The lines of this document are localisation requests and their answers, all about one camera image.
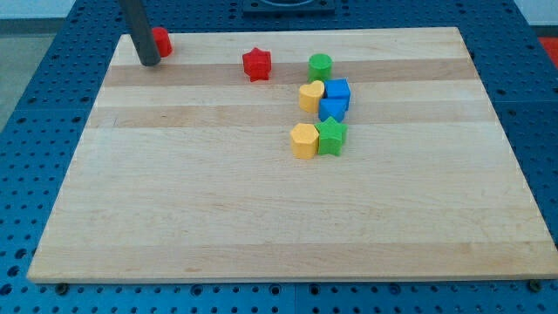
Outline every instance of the plastic block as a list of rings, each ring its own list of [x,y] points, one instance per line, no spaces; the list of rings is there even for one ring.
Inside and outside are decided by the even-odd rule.
[[[316,123],[316,129],[320,133],[317,153],[341,155],[341,146],[347,138],[347,125],[329,117],[324,122]]]
[[[331,117],[337,122],[343,122],[348,103],[347,99],[322,99],[320,100],[318,118],[320,118],[320,121],[325,121]]]
[[[170,55],[171,52],[173,52],[173,46],[171,45],[171,38],[168,36],[168,31],[164,27],[154,27],[152,32],[160,56],[164,58]]]
[[[295,157],[311,159],[317,152],[320,134],[311,124],[299,123],[290,131],[290,149]]]
[[[350,88],[347,78],[331,79],[323,83],[325,84],[325,97],[329,99],[347,99],[345,110],[349,110]]]
[[[331,79],[332,66],[333,61],[330,56],[323,53],[313,55],[308,62],[308,81]]]
[[[300,86],[298,89],[298,105],[305,112],[318,113],[320,99],[323,97],[324,91],[323,82],[319,80]]]
[[[258,48],[242,55],[244,72],[250,76],[250,82],[258,79],[269,79],[271,72],[271,52],[262,51]]]

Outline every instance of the blue pegboard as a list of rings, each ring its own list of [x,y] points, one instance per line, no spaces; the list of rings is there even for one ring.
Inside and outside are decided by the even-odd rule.
[[[558,240],[558,72],[511,0],[338,0],[334,15],[243,17],[235,0],[147,1],[172,32],[458,26]],[[0,134],[0,313],[558,313],[558,281],[35,285],[24,277],[119,36],[78,0]]]

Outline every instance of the wooden cutting board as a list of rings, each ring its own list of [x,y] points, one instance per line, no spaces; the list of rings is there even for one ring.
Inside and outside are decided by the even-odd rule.
[[[558,253],[455,28],[123,36],[29,278],[38,283],[557,277]],[[242,54],[272,53],[249,83]],[[341,157],[295,159],[307,60],[352,103]]]

